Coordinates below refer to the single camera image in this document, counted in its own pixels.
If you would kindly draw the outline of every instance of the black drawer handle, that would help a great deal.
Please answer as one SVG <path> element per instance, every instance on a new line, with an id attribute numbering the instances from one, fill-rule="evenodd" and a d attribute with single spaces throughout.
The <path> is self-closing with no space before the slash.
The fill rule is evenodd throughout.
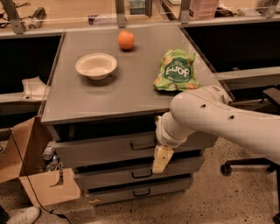
<path id="1" fill-rule="evenodd" d="M 148 196 L 150 194 L 151 194 L 151 189 L 150 188 L 148 189 L 147 193 L 142 193 L 142 194 L 136 194 L 135 191 L 133 191 L 133 196 L 134 197 L 143 197 L 143 196 Z"/>
<path id="2" fill-rule="evenodd" d="M 143 151 L 143 150 L 148 150 L 150 148 L 155 148 L 157 145 L 157 141 L 156 139 L 154 139 L 154 144 L 150 144 L 150 145 L 146 145 L 146 146 L 139 146 L 139 147 L 135 147 L 133 145 L 133 143 L 130 143 L 130 148 L 133 150 L 133 151 Z"/>
<path id="3" fill-rule="evenodd" d="M 152 170 L 150 169 L 150 173 L 148 175 L 144 175 L 144 176 L 135 176 L 134 172 L 131 172 L 132 178 L 134 179 L 145 179 L 145 178 L 149 178 L 152 176 Z"/>

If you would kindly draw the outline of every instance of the orange ball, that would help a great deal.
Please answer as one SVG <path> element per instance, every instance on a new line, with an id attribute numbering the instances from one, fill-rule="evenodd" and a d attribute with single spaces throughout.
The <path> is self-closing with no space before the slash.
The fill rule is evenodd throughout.
<path id="1" fill-rule="evenodd" d="M 118 45 L 123 50 L 129 50 L 133 47 L 135 42 L 134 34 L 130 31 L 121 31 L 117 38 Z"/>

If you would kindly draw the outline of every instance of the concrete floor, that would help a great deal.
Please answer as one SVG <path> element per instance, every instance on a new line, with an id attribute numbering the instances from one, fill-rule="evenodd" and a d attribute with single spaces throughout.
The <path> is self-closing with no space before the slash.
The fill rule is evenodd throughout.
<path id="1" fill-rule="evenodd" d="M 92 207 L 85 198 L 47 206 L 56 214 L 64 214 L 71 223 L 178 223 L 240 224 L 273 223 L 278 213 L 276 174 L 265 167 L 233 168 L 230 177 L 220 172 L 227 159 L 252 158 L 250 151 L 219 138 L 213 148 L 206 149 L 206 161 L 194 174 L 194 182 L 185 192 L 169 193 L 143 199 Z M 0 205 L 13 215 L 28 207 L 27 196 L 18 180 L 0 184 Z M 56 215 L 42 211 L 36 224 L 68 223 Z"/>

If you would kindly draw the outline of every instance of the bowl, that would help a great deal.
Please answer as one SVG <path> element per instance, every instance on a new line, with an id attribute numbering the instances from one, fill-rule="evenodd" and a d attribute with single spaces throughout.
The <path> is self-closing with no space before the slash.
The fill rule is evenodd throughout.
<path id="1" fill-rule="evenodd" d="M 106 53 L 93 53 L 79 59 L 76 70 L 91 80 L 105 79 L 116 69 L 116 59 Z"/>

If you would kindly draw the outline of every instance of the green bag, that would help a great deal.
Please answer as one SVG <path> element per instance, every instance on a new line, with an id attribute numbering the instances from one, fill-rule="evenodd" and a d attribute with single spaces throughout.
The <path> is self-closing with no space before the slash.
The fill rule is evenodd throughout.
<path id="1" fill-rule="evenodd" d="M 161 59 L 159 75 L 153 85 L 158 90 L 186 91 L 200 88 L 194 78 L 193 62 L 195 53 L 188 54 L 184 50 L 168 50 Z"/>

